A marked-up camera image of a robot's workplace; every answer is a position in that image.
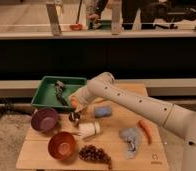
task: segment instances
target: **person's legs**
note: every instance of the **person's legs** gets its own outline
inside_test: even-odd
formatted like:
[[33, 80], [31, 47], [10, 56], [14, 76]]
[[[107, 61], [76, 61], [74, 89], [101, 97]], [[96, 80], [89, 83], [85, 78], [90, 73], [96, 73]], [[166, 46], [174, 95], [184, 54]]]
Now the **person's legs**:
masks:
[[123, 28], [131, 30], [138, 10], [140, 0], [122, 0]]
[[143, 7], [145, 7], [146, 5], [152, 2], [159, 2], [159, 1], [158, 0], [140, 0], [140, 10], [141, 10], [140, 20], [142, 23], [141, 29], [154, 29], [155, 28], [152, 24], [155, 18], [147, 16], [146, 12], [143, 11]]

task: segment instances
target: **cup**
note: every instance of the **cup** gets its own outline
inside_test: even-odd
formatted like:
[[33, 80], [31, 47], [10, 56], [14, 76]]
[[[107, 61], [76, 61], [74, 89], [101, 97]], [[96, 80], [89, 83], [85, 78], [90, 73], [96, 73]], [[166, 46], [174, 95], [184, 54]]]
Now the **cup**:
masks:
[[79, 124], [79, 131], [82, 139], [96, 135], [100, 133], [100, 124], [99, 122], [81, 123]]

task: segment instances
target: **floor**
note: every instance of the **floor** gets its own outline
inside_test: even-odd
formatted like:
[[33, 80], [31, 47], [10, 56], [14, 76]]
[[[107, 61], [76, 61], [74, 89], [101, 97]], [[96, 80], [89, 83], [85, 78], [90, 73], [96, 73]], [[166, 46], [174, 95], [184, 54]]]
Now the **floor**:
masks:
[[[169, 101], [196, 110], [196, 100], [169, 99]], [[18, 171], [18, 169], [15, 169], [15, 165], [30, 119], [30, 116], [26, 115], [8, 114], [0, 120], [0, 171]], [[165, 147], [170, 167], [169, 171], [180, 171], [183, 140], [161, 127], [159, 127], [159, 132]]]

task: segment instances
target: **blue sponge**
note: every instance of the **blue sponge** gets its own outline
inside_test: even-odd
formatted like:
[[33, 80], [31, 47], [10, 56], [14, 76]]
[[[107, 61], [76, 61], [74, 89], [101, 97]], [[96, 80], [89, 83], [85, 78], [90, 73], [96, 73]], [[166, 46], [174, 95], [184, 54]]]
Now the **blue sponge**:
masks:
[[95, 118], [101, 118], [112, 115], [112, 109], [110, 106], [98, 106], [94, 108]]

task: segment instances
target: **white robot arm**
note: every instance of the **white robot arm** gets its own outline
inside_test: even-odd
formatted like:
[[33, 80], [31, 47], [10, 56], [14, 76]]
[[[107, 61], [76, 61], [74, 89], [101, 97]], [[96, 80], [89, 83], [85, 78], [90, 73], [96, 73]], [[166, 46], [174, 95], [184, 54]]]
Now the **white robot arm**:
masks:
[[142, 115], [185, 140], [182, 171], [196, 171], [196, 112], [122, 90], [113, 82], [114, 77], [108, 72], [88, 81], [73, 94], [81, 106], [76, 110], [81, 110], [96, 97], [102, 97]]

